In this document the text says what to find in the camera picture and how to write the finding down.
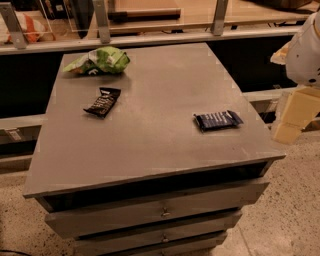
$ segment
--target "gray surface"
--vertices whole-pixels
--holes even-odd
[[[58,74],[24,196],[121,184],[283,157],[206,44],[127,50],[122,75]],[[65,55],[61,67],[82,54]],[[100,86],[122,94],[104,120],[82,109]],[[203,134],[193,114],[230,109],[239,129]]]

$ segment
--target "terrazzo floor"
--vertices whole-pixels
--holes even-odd
[[[266,174],[270,185],[256,204],[242,209],[242,218],[228,230],[225,242],[183,256],[320,255],[320,131],[305,132],[284,149],[287,157]],[[74,255],[73,241],[51,231],[44,224],[46,213],[41,206],[22,197],[26,166],[0,166],[0,251]]]

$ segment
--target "drawer knob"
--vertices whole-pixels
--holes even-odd
[[[171,215],[171,213],[168,212],[168,209],[167,209],[167,208],[163,208],[163,213],[161,214],[161,217],[162,217],[162,218],[166,218],[166,217],[168,217],[169,215]]]
[[[167,238],[165,234],[163,234],[162,243],[168,243],[170,240]]]

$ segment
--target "green snack bag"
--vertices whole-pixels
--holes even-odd
[[[130,59],[127,54],[115,47],[106,46],[90,51],[64,67],[63,72],[81,75],[100,75],[121,73]]]

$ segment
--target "glass panel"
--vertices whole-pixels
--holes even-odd
[[[45,26],[39,41],[97,38],[92,0],[37,0],[33,18]]]
[[[1,30],[3,44],[13,43],[16,48],[24,49],[27,41],[22,33],[19,20],[10,2],[0,3]]]
[[[15,0],[11,2],[29,43],[98,37],[92,0]],[[6,22],[1,16],[0,45],[10,41],[8,36]]]
[[[171,33],[189,29],[205,31],[210,28],[216,9],[216,0],[113,1],[114,6],[109,7],[109,16],[110,10],[114,11],[112,8],[118,14],[110,17],[110,31],[113,35],[130,32]]]

